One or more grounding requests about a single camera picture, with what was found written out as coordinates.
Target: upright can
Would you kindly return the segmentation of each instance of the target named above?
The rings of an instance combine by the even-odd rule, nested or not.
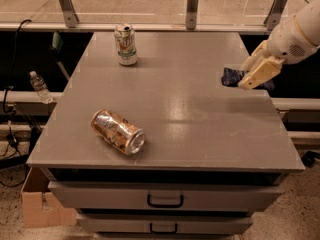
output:
[[[91,126],[106,142],[128,156],[139,152],[145,141],[142,129],[110,110],[96,112]]]
[[[135,31],[132,26],[126,23],[116,26],[114,37],[119,63],[124,66],[135,64],[138,55],[135,45]]]

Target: gray tabletop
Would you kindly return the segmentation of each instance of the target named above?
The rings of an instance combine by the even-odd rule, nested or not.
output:
[[[265,91],[223,87],[247,51],[236,33],[136,33],[139,61],[117,62],[113,33],[96,33],[28,164],[50,168],[300,171]],[[93,114],[113,110],[146,143],[126,157],[98,137]]]

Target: metal post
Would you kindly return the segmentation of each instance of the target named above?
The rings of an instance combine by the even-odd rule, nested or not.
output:
[[[187,1],[186,28],[188,30],[194,30],[197,26],[198,4],[199,0]]]
[[[264,24],[268,30],[273,30],[281,20],[281,15],[288,0],[274,0],[268,17]]]
[[[64,21],[68,28],[75,28],[79,22],[78,16],[73,8],[72,0],[59,0],[63,11]]]

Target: bottle cap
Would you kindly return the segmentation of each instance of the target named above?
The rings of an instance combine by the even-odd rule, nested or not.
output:
[[[37,72],[36,71],[31,71],[29,74],[30,74],[30,76],[33,76],[33,77],[37,76]]]

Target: white can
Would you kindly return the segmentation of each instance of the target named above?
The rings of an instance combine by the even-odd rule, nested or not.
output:
[[[130,24],[116,26],[114,31],[118,60],[121,65],[129,66],[138,61],[135,45],[135,31]]]

